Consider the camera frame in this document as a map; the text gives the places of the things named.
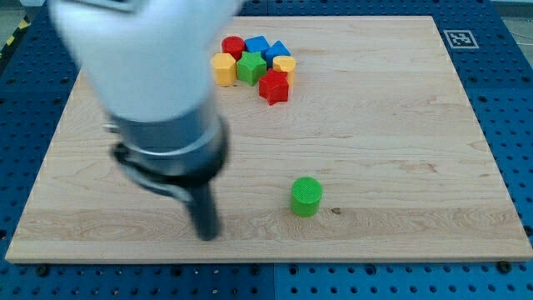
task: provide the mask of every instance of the blue perforated panel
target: blue perforated panel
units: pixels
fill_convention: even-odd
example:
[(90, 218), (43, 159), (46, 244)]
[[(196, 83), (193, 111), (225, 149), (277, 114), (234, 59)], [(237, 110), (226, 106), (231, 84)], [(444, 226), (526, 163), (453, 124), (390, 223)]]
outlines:
[[(444, 40), (445, 30), (469, 30), (479, 49), (445, 45), (531, 234), (533, 71), (488, 2), (253, 0), (241, 15), (431, 15)], [(2, 258), (76, 76), (43, 11), (0, 77)], [(0, 299), (355, 297), (528, 299), (533, 263), (44, 267), (0, 260)]]

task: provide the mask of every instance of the wood grain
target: wood grain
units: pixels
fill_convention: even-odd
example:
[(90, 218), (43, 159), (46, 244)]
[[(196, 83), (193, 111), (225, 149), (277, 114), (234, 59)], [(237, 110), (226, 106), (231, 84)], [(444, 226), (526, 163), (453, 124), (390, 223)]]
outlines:
[[(240, 17), (298, 61), (287, 103), (218, 87), (231, 156), (214, 180), (222, 235), (128, 181), (78, 78), (7, 253), (12, 263), (464, 262), (533, 257), (430, 17)], [(291, 213), (301, 176), (324, 187)]]

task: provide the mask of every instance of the yellow hexagonal block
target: yellow hexagonal block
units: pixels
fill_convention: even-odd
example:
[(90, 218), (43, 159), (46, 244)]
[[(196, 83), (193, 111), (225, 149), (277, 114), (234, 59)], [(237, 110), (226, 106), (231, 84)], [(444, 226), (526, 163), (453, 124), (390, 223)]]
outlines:
[(272, 67), (278, 72), (287, 72), (286, 80), (289, 85), (294, 82), (294, 70), (296, 69), (296, 59), (285, 55), (274, 57)]
[(218, 85), (230, 85), (237, 80), (237, 61), (230, 53), (217, 53), (211, 59), (213, 79)]

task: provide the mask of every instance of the green cylinder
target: green cylinder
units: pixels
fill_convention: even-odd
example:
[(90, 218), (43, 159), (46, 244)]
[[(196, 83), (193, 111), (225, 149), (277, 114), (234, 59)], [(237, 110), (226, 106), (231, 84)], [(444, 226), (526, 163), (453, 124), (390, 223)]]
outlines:
[(291, 209), (297, 216), (315, 215), (321, 199), (322, 185), (315, 178), (298, 178), (292, 184)]

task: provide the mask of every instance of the colored building block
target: colored building block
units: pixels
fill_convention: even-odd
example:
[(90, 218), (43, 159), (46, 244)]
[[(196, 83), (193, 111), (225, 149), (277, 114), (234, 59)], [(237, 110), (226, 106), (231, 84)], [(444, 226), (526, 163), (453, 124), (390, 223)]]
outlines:
[(311, 217), (318, 211), (322, 199), (322, 185), (311, 177), (298, 178), (292, 184), (292, 212), (300, 217)]
[(289, 85), (294, 83), (294, 72), (296, 70), (296, 59), (289, 56), (278, 56), (272, 60), (272, 67), (278, 72), (286, 72), (286, 80)]
[(272, 69), (259, 79), (259, 96), (265, 98), (269, 105), (286, 102), (289, 98), (289, 83), (286, 81), (286, 72), (277, 72)]
[(267, 39), (263, 36), (248, 38), (244, 43), (247, 45), (248, 52), (260, 52), (263, 59), (265, 59), (267, 50), (270, 49)]
[(242, 58), (237, 62), (237, 77), (239, 80), (255, 86), (263, 75), (267, 73), (267, 62), (261, 58), (259, 52), (243, 52)]
[(226, 37), (222, 40), (222, 52), (230, 53), (236, 61), (242, 58), (242, 52), (246, 51), (246, 44), (240, 37)]
[(289, 50), (283, 45), (282, 42), (277, 41), (275, 42), (270, 49), (266, 50), (265, 53), (265, 60), (266, 60), (266, 67), (272, 68), (272, 60), (277, 56), (291, 56), (291, 53)]
[(218, 85), (230, 85), (237, 79), (237, 61), (230, 53), (217, 53), (211, 59), (213, 79)]

